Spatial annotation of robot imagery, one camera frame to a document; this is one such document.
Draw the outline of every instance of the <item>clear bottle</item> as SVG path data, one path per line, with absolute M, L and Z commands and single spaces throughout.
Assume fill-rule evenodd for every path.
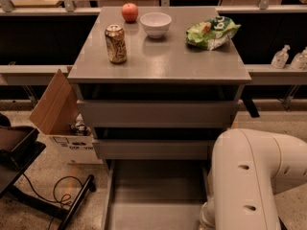
M 303 70 L 307 65 L 307 47 L 301 52 L 297 53 L 291 62 L 290 67 L 295 70 Z
M 289 58 L 288 50 L 290 50 L 290 46 L 285 45 L 281 51 L 278 51 L 275 54 L 274 58 L 272 59 L 272 63 L 271 63 L 271 65 L 274 68 L 281 69 L 285 67 L 285 64 Z

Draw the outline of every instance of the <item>floor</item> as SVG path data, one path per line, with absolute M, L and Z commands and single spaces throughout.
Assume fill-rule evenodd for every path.
M 259 100 L 255 104 L 259 110 L 260 118 L 250 118 L 245 107 L 241 104 L 234 127 L 289 134 L 307 142 L 306 101 L 294 100 L 291 111 L 285 111 L 278 100 Z M 29 102 L 0 101 L 0 112 L 10 118 L 13 126 L 32 126 L 28 119 L 31 111 L 32 105 Z M 93 174 L 97 190 L 94 193 L 87 193 L 67 229 L 101 229 L 107 181 L 104 165 L 68 164 L 61 157 L 60 152 L 53 147 L 48 137 L 39 134 L 38 140 L 46 145 L 46 149 L 26 171 L 36 191 L 42 196 L 52 199 L 53 188 L 62 177 L 76 176 L 81 181 L 85 181 L 90 174 Z M 34 196 L 25 177 L 21 176 L 15 185 L 23 192 Z M 76 180 L 66 179 L 57 186 L 56 195 L 61 197 L 64 194 L 70 194 L 74 197 L 78 189 L 79 184 Z M 275 196 L 279 216 L 288 230 L 307 229 L 306 192 L 307 184 Z M 58 220 L 52 220 L 51 217 L 6 197 L 0 199 L 0 213 L 0 229 L 3 230 L 57 229 L 59 225 Z

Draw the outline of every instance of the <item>bag of chips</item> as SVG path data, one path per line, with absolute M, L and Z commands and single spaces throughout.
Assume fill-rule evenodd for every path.
M 214 50 L 235 36 L 240 27 L 228 17 L 217 16 L 191 26 L 186 31 L 185 42 L 203 50 Z

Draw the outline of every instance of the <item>red apple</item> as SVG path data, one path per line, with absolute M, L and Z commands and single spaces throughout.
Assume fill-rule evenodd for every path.
M 134 22 L 138 15 L 138 9 L 135 4 L 127 3 L 122 7 L 122 15 L 126 22 Z

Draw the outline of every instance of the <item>can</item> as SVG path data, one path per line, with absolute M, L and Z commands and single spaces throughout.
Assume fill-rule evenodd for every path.
M 122 63 L 127 60 L 125 33 L 119 25 L 109 25 L 105 30 L 108 59 L 112 63 Z

